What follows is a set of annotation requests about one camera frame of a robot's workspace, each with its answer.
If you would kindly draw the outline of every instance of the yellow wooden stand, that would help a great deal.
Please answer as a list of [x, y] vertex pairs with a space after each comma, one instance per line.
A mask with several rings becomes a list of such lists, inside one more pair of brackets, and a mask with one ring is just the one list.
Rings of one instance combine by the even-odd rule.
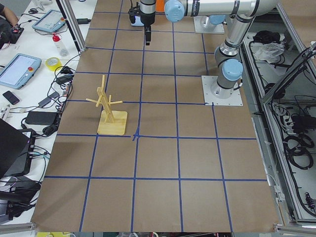
[[101, 113], [98, 133], [107, 134], [107, 135], [124, 135], [126, 121], [127, 121], [127, 112], [126, 111], [112, 111], [112, 104], [123, 103], [123, 101], [111, 102], [111, 95], [109, 100], [104, 91], [104, 81], [105, 75], [102, 76], [102, 85], [97, 88], [97, 93], [99, 96], [98, 100], [86, 99], [96, 103], [95, 107], [98, 107], [100, 104], [103, 105], [104, 110]]

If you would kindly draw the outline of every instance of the gray floor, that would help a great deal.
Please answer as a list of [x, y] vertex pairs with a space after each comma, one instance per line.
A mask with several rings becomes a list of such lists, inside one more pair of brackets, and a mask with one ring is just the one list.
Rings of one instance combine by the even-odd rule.
[[30, 2], [31, 0], [0, 0], [2, 5], [10, 8], [17, 16], [21, 16]]

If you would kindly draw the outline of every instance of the white mounting plate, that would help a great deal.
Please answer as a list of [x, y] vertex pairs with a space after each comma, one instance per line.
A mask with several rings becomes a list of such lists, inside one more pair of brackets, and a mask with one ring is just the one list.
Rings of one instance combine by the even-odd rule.
[[220, 99], [211, 92], [211, 85], [217, 80], [217, 76], [202, 76], [204, 102], [206, 105], [243, 106], [240, 91], [234, 90], [228, 99]]
[[194, 19], [194, 28], [196, 30], [196, 33], [205, 33], [205, 34], [224, 34], [224, 27], [223, 24], [219, 24], [219, 25], [211, 25], [208, 28], [205, 28], [201, 25], [201, 19], [204, 16], [195, 16]]

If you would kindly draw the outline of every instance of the white desk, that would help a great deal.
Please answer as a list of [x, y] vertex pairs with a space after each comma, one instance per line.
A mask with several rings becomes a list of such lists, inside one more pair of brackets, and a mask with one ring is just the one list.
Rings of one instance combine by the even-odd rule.
[[[73, 8], [73, 11], [76, 15], [76, 18], [88, 18], [91, 19], [94, 8], [96, 5], [97, 0], [88, 0], [84, 2], [79, 2], [78, 0], [71, 0], [71, 6]], [[26, 9], [25, 13], [28, 13], [28, 10], [30, 8], [35, 8], [35, 5], [31, 2]], [[58, 6], [56, 2], [53, 2], [51, 5], [45, 6], [45, 12], [47, 12], [50, 9], [58, 9]], [[35, 14], [34, 16], [41, 17], [41, 14]], [[30, 19], [35, 19], [32, 16], [23, 15], [21, 19], [19, 20], [19, 23], [28, 21]], [[34, 77], [32, 77], [24, 87], [21, 89], [12, 89], [10, 87], [6, 87], [3, 85], [0, 85], [0, 94], [3, 94], [7, 90], [12, 91], [19, 99], [20, 102], [17, 103], [14, 106], [11, 106], [12, 108], [15, 107], [29, 107], [29, 106], [37, 106], [38, 102], [44, 99], [47, 96], [47, 91], [54, 80], [54, 72], [50, 71], [46, 65], [45, 61], [47, 58], [50, 57], [58, 57], [61, 59], [61, 62], [63, 65], [65, 63], [73, 58], [74, 56], [78, 55], [77, 49], [75, 47], [75, 44], [73, 42], [73, 39], [70, 35], [69, 31], [66, 31], [61, 34], [62, 41], [65, 44], [66, 48], [69, 51], [69, 55], [62, 57], [58, 54], [58, 51], [52, 41], [52, 36], [42, 36], [34, 31], [32, 28], [32, 25], [35, 23], [35, 21], [32, 21], [30, 23], [24, 23], [22, 25], [23, 28], [25, 28], [24, 32], [22, 33], [20, 39], [16, 44], [11, 44], [7, 47], [7, 44], [3, 46], [3, 48], [0, 50], [0, 65], [6, 65], [17, 53], [24, 53], [27, 55], [32, 55], [34, 57], [38, 57], [42, 59], [42, 63], [40, 68], [36, 71]], [[84, 38], [86, 38], [89, 24], [88, 25], [80, 25], [80, 30]], [[79, 56], [76, 57], [74, 60], [72, 60], [68, 66], [76, 69], [79, 61]], [[0, 106], [7, 105], [9, 102], [1, 95], [0, 96]], [[55, 106], [52, 106], [49, 109], [36, 109], [37, 111], [47, 111], [47, 112], [54, 112], [56, 111]], [[11, 124], [17, 129], [20, 129], [20, 123], [23, 118], [25, 118], [27, 113], [22, 114], [9, 114], [9, 117], [6, 119], [6, 122]], [[42, 134], [42, 129], [45, 126], [39, 126], [39, 125], [27, 125], [28, 128], [32, 128], [39, 134]], [[36, 145], [43, 147], [47, 149], [48, 151], [52, 150], [53, 143], [55, 141], [56, 133], [51, 135], [47, 138], [38, 138], [36, 139]], [[32, 180], [39, 180], [44, 169], [44, 160], [42, 158], [37, 158], [32, 160], [31, 164], [31, 170], [30, 173], [26, 176]], [[14, 218], [12, 221], [7, 222], [6, 224], [21, 224], [21, 223], [27, 223], [30, 222], [32, 214], [34, 212], [34, 208], [30, 209], [29, 211], [25, 211], [21, 214], [20, 217]], [[20, 237], [30, 237], [33, 236], [34, 233], [27, 232], [27, 233], [19, 233]]]

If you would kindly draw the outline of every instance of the person's arm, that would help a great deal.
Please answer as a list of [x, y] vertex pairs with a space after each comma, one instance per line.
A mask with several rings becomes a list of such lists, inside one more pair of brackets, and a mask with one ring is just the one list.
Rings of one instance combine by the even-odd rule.
[[18, 18], [16, 17], [16, 15], [14, 14], [13, 11], [11, 11], [9, 8], [7, 8], [6, 6], [4, 7], [3, 11], [1, 12], [1, 15], [3, 15], [6, 20], [12, 25], [15, 26], [16, 24], [18, 24]]

